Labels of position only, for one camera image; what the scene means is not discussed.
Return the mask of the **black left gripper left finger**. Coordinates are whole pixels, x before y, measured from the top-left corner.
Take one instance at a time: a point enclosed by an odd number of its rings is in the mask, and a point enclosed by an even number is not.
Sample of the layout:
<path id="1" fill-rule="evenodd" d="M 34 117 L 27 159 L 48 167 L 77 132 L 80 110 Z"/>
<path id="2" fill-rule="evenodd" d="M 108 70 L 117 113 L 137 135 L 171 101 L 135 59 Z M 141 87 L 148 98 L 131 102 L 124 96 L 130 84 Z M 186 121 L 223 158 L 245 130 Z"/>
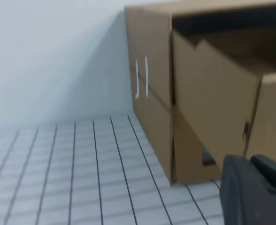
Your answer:
<path id="1" fill-rule="evenodd" d="M 276 188 L 250 159 L 224 158 L 220 200 L 226 225 L 276 225 Z"/>

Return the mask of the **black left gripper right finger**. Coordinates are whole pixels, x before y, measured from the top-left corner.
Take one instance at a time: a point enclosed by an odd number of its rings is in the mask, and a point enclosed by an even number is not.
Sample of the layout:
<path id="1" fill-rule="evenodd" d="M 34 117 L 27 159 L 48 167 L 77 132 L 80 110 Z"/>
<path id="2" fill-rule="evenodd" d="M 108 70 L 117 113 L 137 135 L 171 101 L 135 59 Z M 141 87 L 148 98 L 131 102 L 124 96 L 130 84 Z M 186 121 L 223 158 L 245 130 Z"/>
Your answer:
<path id="1" fill-rule="evenodd" d="M 276 161 L 264 155 L 252 156 L 250 161 L 265 179 L 276 188 Z"/>

